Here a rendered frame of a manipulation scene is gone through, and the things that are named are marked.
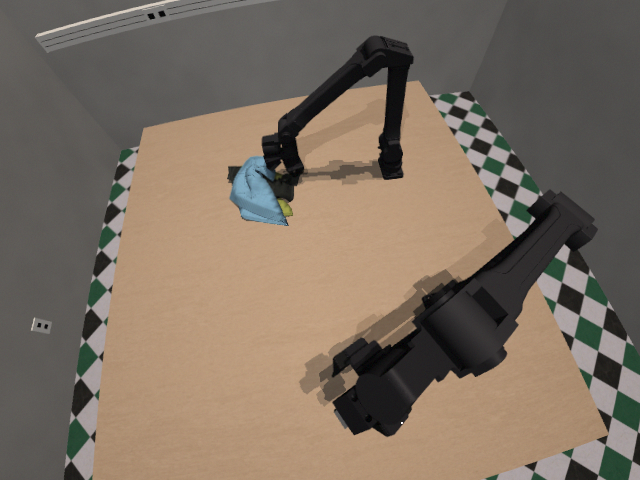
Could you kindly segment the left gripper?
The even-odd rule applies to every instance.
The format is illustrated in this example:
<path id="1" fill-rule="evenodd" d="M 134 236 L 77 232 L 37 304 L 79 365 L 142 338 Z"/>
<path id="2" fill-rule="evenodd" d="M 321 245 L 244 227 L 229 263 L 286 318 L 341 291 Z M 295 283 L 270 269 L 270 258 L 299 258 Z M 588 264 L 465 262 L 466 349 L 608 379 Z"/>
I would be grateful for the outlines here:
<path id="1" fill-rule="evenodd" d="M 354 371 L 356 372 L 356 369 L 358 367 L 360 367 L 363 363 L 365 363 L 368 359 L 370 359 L 380 350 L 382 350 L 382 348 L 377 341 L 373 340 L 368 344 L 364 338 L 358 339 L 357 341 L 352 343 L 350 346 L 345 348 L 343 351 L 341 351 L 339 354 L 334 356 L 332 378 L 335 377 L 337 374 L 339 374 L 341 371 L 343 371 L 349 365 L 351 365 Z M 386 425 L 377 421 L 372 428 L 374 428 L 375 430 L 377 430 L 378 432 L 380 432 L 386 437 L 395 435 L 395 433 L 407 420 L 407 418 L 409 417 L 408 415 L 410 414 L 411 411 L 412 411 L 412 407 L 407 411 L 405 416 L 403 416 L 403 418 L 397 424 Z"/>

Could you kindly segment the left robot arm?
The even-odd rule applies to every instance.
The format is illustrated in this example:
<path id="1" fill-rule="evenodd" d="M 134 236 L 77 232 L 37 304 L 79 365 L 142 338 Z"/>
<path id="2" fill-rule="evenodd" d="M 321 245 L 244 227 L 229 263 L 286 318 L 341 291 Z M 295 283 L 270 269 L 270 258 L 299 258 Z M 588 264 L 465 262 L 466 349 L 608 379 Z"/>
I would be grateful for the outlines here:
<path id="1" fill-rule="evenodd" d="M 459 379 L 477 377 L 506 358 L 503 345 L 519 326 L 530 288 L 564 244 L 574 252 L 598 231 L 562 192 L 549 189 L 526 211 L 534 225 L 468 279 L 423 296 L 426 310 L 412 321 L 417 329 L 356 369 L 356 384 L 332 402 L 344 429 L 356 435 L 377 421 L 397 424 L 434 379 L 450 370 Z"/>

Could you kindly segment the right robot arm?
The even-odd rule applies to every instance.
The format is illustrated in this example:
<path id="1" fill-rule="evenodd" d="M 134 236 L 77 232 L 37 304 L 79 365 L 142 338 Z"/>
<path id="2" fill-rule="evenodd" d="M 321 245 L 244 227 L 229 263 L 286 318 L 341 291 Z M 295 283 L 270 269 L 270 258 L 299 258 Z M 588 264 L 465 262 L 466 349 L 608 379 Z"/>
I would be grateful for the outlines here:
<path id="1" fill-rule="evenodd" d="M 414 56 L 407 43 L 377 35 L 369 37 L 356 50 L 339 70 L 301 104 L 279 119 L 278 133 L 262 137 L 267 169 L 274 171 L 283 159 L 286 168 L 295 166 L 293 156 L 286 155 L 297 152 L 295 137 L 299 132 L 359 80 L 365 76 L 372 77 L 382 68 L 388 67 L 385 123 L 383 134 L 379 136 L 378 149 L 381 149 L 381 153 L 378 162 L 384 180 L 403 178 L 400 129 L 408 70 L 410 64 L 413 64 Z"/>

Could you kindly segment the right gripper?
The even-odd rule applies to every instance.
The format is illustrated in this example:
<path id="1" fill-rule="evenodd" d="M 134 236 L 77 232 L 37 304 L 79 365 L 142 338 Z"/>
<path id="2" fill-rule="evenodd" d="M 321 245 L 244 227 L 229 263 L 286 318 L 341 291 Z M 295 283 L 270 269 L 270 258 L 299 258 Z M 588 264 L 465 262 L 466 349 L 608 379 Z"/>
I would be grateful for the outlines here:
<path id="1" fill-rule="evenodd" d="M 284 155 L 286 155 L 286 154 L 284 154 Z M 301 159 L 299 157 L 298 150 L 294 155 L 286 155 L 286 156 L 293 156 L 295 166 L 289 167 L 286 170 L 288 170 L 287 172 L 289 172 L 295 178 L 295 177 L 298 176 L 300 171 L 304 170 L 304 165 L 303 165 L 303 163 L 302 163 L 302 161 L 301 161 Z M 298 171 L 297 169 L 300 170 L 300 171 Z M 294 170 L 296 170 L 295 171 L 296 174 L 292 173 Z"/>

